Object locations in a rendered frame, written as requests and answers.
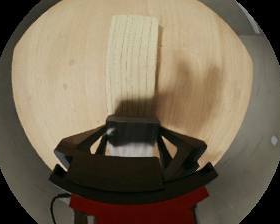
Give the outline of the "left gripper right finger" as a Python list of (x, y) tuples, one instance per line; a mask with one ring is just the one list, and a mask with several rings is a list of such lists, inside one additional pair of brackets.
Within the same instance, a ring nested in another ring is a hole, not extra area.
[[(177, 148), (174, 158), (171, 157), (167, 150), (162, 136)], [(165, 177), (164, 180), (171, 179), (180, 167), (197, 162), (207, 149), (207, 144), (203, 140), (169, 130), (162, 126), (159, 127), (156, 142)]]

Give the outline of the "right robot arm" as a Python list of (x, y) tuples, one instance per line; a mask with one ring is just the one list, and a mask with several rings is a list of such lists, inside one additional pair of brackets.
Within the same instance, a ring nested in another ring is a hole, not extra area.
[(197, 204), (196, 205), (193, 205), (190, 207), (191, 208), (191, 211), (192, 211), (192, 215), (194, 217), (194, 222), (195, 224), (200, 224), (199, 223), (199, 217), (198, 217), (198, 211), (197, 211)]

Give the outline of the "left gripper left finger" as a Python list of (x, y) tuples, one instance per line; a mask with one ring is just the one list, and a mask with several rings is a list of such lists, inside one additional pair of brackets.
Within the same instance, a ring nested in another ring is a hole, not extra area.
[(101, 137), (98, 148), (94, 154), (105, 155), (108, 137), (106, 124), (97, 128), (62, 138), (58, 145), (73, 148), (77, 151), (91, 153), (91, 146)]

